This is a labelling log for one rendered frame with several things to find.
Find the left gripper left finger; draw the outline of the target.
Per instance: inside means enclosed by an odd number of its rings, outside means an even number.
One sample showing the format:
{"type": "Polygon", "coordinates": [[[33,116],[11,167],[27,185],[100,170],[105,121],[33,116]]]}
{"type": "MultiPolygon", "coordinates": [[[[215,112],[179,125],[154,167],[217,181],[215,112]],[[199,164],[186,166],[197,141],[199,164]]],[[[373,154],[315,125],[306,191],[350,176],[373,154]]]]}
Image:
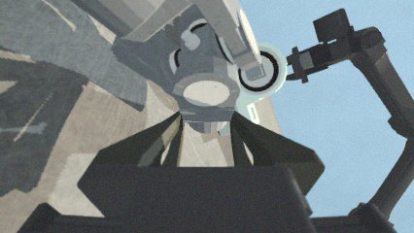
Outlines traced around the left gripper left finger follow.
{"type": "Polygon", "coordinates": [[[184,131],[185,124],[178,111],[166,120],[100,150],[89,165],[98,163],[180,167],[184,131]],[[162,154],[169,144],[168,153],[161,164],[162,154]]]}

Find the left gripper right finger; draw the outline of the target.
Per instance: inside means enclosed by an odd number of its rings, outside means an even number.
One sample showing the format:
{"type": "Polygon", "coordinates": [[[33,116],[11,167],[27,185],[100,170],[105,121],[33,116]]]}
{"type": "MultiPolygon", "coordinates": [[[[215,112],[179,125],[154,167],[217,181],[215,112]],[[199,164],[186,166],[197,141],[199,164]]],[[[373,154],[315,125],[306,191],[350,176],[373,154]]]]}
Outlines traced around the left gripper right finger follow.
{"type": "Polygon", "coordinates": [[[326,169],[314,150],[260,126],[236,111],[229,125],[234,166],[288,167],[304,197],[326,169]],[[253,163],[244,145],[252,154],[253,163]]]}

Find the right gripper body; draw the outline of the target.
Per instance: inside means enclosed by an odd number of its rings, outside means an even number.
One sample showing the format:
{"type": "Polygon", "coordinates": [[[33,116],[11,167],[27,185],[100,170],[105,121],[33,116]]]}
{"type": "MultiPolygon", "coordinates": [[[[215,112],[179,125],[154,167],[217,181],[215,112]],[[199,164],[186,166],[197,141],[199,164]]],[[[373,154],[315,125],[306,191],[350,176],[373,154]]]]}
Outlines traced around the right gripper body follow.
{"type": "Polygon", "coordinates": [[[301,79],[302,83],[308,83],[308,78],[306,75],[305,70],[303,67],[301,67],[301,64],[299,62],[299,51],[297,47],[292,48],[292,54],[289,55],[289,58],[291,60],[291,65],[293,67],[293,72],[295,73],[296,80],[301,79]]]}

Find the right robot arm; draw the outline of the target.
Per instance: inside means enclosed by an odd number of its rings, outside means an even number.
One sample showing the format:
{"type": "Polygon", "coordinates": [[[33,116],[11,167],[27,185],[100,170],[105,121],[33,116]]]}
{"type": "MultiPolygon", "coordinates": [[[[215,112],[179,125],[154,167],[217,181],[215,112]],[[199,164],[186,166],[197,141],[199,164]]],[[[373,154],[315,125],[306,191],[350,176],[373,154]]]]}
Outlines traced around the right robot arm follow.
{"type": "Polygon", "coordinates": [[[394,206],[414,180],[414,100],[390,61],[384,46],[386,40],[378,28],[371,26],[355,31],[343,8],[314,20],[313,24],[318,42],[324,43],[299,52],[306,75],[350,60],[391,114],[388,123],[393,130],[407,139],[397,163],[367,202],[376,205],[389,220],[394,206]]]}

